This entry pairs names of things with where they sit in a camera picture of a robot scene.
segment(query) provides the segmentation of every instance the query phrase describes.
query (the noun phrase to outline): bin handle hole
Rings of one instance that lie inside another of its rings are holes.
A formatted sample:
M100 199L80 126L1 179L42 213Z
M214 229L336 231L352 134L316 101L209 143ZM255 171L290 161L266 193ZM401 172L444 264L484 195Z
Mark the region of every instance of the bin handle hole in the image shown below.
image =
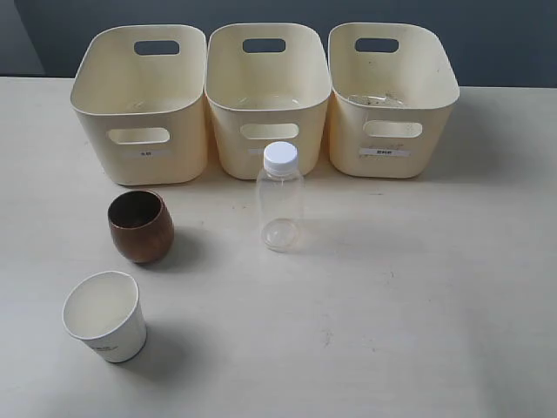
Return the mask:
M165 128L110 129L108 138L117 145L163 144L170 141L171 134Z
M133 50L141 56L147 55L177 55L180 53L180 44L176 41L137 41Z
M354 48L357 52L393 53L399 49L399 41L383 37L361 37L356 40Z
M299 128L296 124L246 124L240 132L246 139L283 141L296 138Z
M417 138L423 131L418 122L393 122L390 120L368 120L364 132L370 137Z
M252 38L242 43L242 49L248 54L278 53L286 50L286 41L280 38Z

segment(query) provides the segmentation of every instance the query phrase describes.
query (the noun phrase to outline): white label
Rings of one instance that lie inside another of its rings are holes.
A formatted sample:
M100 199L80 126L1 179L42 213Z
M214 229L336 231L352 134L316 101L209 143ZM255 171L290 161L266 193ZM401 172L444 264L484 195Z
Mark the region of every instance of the white label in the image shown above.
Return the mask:
M163 157L170 155L171 150L141 150L141 151L126 151L122 153L124 158L153 158Z
M382 148L360 148L359 155L379 155L381 157L410 157L412 153L406 150L386 150Z

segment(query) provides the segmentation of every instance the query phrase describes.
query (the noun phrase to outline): white bottle cap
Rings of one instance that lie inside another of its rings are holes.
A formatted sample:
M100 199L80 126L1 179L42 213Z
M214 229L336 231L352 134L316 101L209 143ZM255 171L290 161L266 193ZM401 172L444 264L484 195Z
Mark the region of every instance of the white bottle cap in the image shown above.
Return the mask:
M273 142L263 151L263 167L273 176L287 176L298 170L298 150L288 142Z

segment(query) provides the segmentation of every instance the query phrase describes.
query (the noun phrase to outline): cup rim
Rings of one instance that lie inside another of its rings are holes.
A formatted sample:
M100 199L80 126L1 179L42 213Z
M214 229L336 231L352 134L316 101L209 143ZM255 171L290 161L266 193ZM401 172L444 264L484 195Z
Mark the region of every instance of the cup rim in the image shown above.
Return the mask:
M133 308L130 310L130 313L128 313L126 315L126 317L121 322L119 322L114 328L112 328L110 331L107 331L104 334L95 335L94 337L82 337L80 335L72 333L72 331L66 325L65 315L64 315L65 312L66 312L66 306L68 305L68 301L70 300L71 296L78 290L78 288L85 284L85 282L87 282L89 280L94 280L96 277L107 274L107 273L116 273L116 274L126 276L128 279L131 279L131 282L133 283L133 286L136 289L136 299L135 299L135 302L133 304ZM138 286L138 283L136 282L136 280L127 273L119 272L118 270L106 270L104 272L99 272L99 273L92 274L91 276L81 280L77 285L74 286L73 289L71 289L71 292L68 294L68 296L66 296L66 300L64 302L64 307L62 308L62 323L64 324L64 329L66 330L66 332L69 335L71 335L73 338L75 338L76 340L81 340L81 341L98 340L100 338L104 338L104 337L114 333L115 331L117 331L136 312L136 310L138 309L138 305L139 305L139 286Z
M149 222L147 222L145 224L142 224L140 226L126 227L126 226L120 226L118 224L115 224L111 219L111 208L112 208L112 205L114 205L114 202L116 202L122 196L125 196L127 194L137 193L137 192L149 193L149 194L152 194L153 196L155 196L158 199L158 203L160 203L160 207L159 207L158 212L155 215L155 217L153 219L151 219ZM116 198L114 198L114 200L111 201L111 203L108 206L108 210L106 211L106 216L107 216L108 221L110 222L111 226L113 226L114 228L120 229L122 231L133 231L133 230L145 228L146 226L151 225L152 223L157 221L157 219L160 218L161 213L163 212L163 210L164 210L164 201L163 201L163 198L158 193L156 193L152 190L129 190L126 193L122 193L122 194L118 195Z

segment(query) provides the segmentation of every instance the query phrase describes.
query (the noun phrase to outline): clear plastic bottle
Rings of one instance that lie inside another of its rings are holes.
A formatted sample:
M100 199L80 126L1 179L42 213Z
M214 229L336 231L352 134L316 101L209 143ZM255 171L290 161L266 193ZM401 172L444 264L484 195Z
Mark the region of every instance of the clear plastic bottle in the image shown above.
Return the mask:
M304 217L303 198L298 150L288 142L273 142L263 152L263 169L256 185L259 230L267 247L284 252L296 243Z

